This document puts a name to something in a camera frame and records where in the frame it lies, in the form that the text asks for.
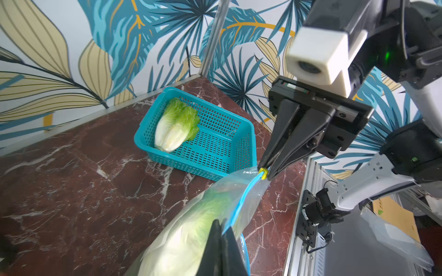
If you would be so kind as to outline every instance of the metal pole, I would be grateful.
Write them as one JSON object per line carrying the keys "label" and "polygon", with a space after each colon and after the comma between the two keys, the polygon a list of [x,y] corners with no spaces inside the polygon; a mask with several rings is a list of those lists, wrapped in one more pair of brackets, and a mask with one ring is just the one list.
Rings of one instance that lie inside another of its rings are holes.
{"label": "metal pole", "polygon": [[230,0],[219,0],[218,9],[213,19],[212,31],[210,32],[209,41],[206,46],[206,57],[202,61],[199,74],[207,77],[209,73],[210,65],[212,64],[213,55],[215,54],[215,48],[218,42],[218,38],[221,35],[222,26],[224,24],[225,17],[229,11]]}

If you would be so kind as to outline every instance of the red marble countertop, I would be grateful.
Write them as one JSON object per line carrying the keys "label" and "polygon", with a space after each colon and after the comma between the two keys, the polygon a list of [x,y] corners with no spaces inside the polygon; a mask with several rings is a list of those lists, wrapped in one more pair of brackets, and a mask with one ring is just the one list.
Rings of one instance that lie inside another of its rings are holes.
{"label": "red marble countertop", "polygon": [[[204,77],[186,92],[269,132]],[[0,234],[19,254],[10,275],[123,275],[184,204],[213,182],[154,163],[133,136],[154,98],[0,158]],[[251,274],[282,275],[305,163],[275,179],[244,230]]]}

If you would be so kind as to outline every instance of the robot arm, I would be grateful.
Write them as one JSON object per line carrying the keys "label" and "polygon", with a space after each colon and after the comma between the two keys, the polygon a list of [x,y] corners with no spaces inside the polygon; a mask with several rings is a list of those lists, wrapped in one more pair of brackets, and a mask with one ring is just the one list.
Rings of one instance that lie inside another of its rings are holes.
{"label": "robot arm", "polygon": [[434,101],[442,87],[440,37],[442,8],[436,5],[316,0],[287,57],[297,81],[279,77],[269,91],[277,120],[258,167],[271,179],[316,151],[334,158],[346,150],[373,113],[348,97],[374,66],[403,84],[423,119],[391,133],[381,152],[346,180],[309,193],[314,202],[301,211],[305,233],[342,221],[367,198],[442,179],[442,115]]}

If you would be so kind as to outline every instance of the basket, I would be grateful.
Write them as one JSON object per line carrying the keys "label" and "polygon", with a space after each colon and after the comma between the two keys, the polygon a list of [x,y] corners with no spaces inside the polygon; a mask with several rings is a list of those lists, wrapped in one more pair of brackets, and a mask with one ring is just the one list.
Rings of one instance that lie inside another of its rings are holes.
{"label": "basket", "polygon": [[[172,98],[179,98],[198,111],[199,132],[192,141],[166,153],[154,146],[156,125]],[[152,161],[218,181],[237,170],[256,166],[253,124],[230,111],[174,87],[155,100],[135,133],[135,144]]]}

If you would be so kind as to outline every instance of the ziplock bag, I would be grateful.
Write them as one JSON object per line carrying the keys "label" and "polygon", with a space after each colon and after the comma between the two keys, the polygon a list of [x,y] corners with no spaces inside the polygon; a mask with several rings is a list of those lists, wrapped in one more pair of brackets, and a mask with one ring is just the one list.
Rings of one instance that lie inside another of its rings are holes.
{"label": "ziplock bag", "polygon": [[[125,276],[195,276],[215,219],[224,222],[225,229],[232,227],[237,240],[250,223],[270,184],[261,179],[262,174],[256,167],[236,171],[197,195],[135,260]],[[243,257],[247,263],[248,255]]]}
{"label": "ziplock bag", "polygon": [[366,208],[361,211],[361,217],[368,222],[378,242],[423,269],[431,271],[434,262],[422,244]]}

